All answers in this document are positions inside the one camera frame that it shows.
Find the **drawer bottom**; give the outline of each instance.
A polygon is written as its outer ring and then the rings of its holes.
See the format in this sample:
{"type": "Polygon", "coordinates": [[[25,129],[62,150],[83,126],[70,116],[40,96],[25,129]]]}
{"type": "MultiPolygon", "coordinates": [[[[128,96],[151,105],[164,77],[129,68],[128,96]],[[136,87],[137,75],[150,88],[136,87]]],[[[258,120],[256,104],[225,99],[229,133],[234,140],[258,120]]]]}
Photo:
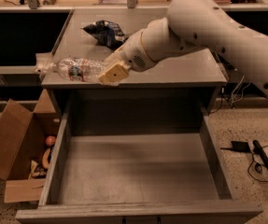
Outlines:
{"type": "Polygon", "coordinates": [[[198,133],[73,136],[58,204],[218,200],[198,133]]]}

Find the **plastic bag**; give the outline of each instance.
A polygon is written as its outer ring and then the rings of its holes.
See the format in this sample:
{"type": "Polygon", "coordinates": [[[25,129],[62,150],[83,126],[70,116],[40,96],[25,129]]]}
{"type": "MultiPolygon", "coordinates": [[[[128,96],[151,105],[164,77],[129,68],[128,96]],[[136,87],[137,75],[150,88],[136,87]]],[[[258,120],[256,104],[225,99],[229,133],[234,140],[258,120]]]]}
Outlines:
{"type": "Polygon", "coordinates": [[[125,34],[119,25],[112,21],[97,21],[82,28],[92,35],[100,44],[117,49],[126,41],[125,34]]]}

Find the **floor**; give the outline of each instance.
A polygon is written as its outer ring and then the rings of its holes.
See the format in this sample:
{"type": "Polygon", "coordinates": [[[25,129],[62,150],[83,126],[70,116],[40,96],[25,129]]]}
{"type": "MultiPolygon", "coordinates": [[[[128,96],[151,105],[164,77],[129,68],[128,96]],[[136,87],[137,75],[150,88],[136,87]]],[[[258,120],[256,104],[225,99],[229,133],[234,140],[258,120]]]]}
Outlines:
{"type": "MultiPolygon", "coordinates": [[[[231,141],[247,141],[253,148],[252,141],[258,140],[262,146],[268,145],[268,100],[264,98],[244,98],[230,108],[226,101],[217,99],[215,113],[210,115],[214,138],[220,147],[230,147],[231,141]]],[[[231,178],[233,194],[247,203],[259,203],[263,213],[251,219],[247,224],[268,223],[268,182],[259,182],[251,177],[247,170],[252,162],[250,153],[237,153],[222,149],[221,153],[231,178]]],[[[255,160],[262,163],[259,156],[255,160]]],[[[268,172],[263,167],[258,174],[253,166],[249,169],[259,180],[267,180],[268,172]]],[[[3,204],[5,182],[0,180],[0,224],[17,224],[15,214],[18,209],[36,208],[29,203],[3,204]]]]}

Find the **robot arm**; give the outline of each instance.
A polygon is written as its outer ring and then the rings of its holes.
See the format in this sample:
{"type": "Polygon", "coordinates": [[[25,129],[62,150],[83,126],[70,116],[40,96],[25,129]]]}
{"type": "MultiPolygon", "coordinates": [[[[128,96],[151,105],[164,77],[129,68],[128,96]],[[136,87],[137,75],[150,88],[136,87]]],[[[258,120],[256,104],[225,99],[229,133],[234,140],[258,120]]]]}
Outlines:
{"type": "Polygon", "coordinates": [[[268,95],[268,36],[234,21],[213,0],[173,0],[166,18],[132,35],[107,58],[113,65],[100,80],[116,82],[131,69],[142,72],[200,47],[214,50],[268,95]]]}

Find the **open cardboard box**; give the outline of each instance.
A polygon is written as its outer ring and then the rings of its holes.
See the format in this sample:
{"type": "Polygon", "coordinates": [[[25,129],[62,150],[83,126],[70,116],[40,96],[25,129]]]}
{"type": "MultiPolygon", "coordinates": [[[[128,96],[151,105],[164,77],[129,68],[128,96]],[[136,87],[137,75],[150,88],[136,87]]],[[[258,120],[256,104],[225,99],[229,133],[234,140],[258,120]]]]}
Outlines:
{"type": "Polygon", "coordinates": [[[39,200],[45,179],[29,179],[31,160],[41,160],[46,136],[55,135],[59,125],[45,90],[33,112],[8,101],[0,118],[0,178],[7,181],[5,203],[39,200]]]}

